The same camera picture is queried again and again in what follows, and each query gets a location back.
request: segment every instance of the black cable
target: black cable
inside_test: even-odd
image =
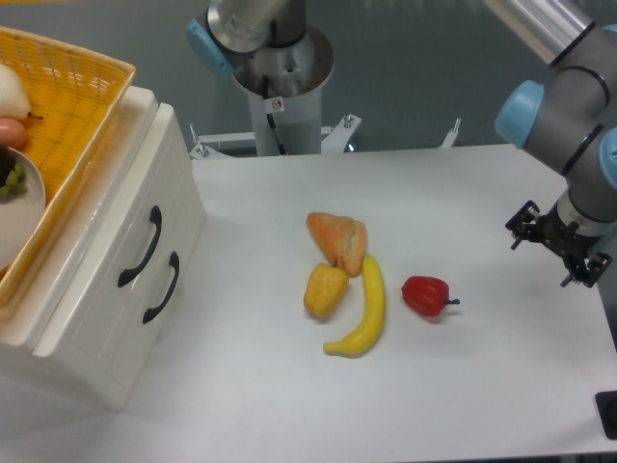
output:
[[[264,100],[268,99],[269,85],[270,85],[270,77],[268,77],[267,75],[264,75],[261,78],[261,95],[263,96]],[[272,134],[274,135],[274,139],[277,141],[277,146],[279,147],[279,154],[281,156],[287,156],[289,153],[287,152],[284,144],[279,138],[279,134],[277,133],[277,130],[276,130],[277,125],[274,122],[274,116],[272,115],[272,113],[267,113],[266,119],[268,120],[268,125],[270,125],[270,128],[272,129]]]

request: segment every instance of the plate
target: plate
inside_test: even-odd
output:
[[[24,168],[26,192],[0,200],[0,271],[16,258],[45,210],[45,185],[39,169],[17,150],[15,162]]]

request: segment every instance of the yellow basket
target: yellow basket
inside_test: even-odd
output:
[[[21,78],[32,113],[28,142],[20,150],[39,168],[46,208],[15,260],[0,274],[0,305],[71,200],[94,147],[135,75],[135,67],[60,41],[0,26],[0,64]]]

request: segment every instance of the croissant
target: croissant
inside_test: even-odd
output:
[[[366,227],[351,217],[327,212],[311,212],[307,227],[330,265],[340,268],[350,277],[362,272],[366,252]]]

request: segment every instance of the sausage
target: sausage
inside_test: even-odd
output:
[[[26,127],[20,121],[0,118],[0,145],[19,150],[26,143]]]

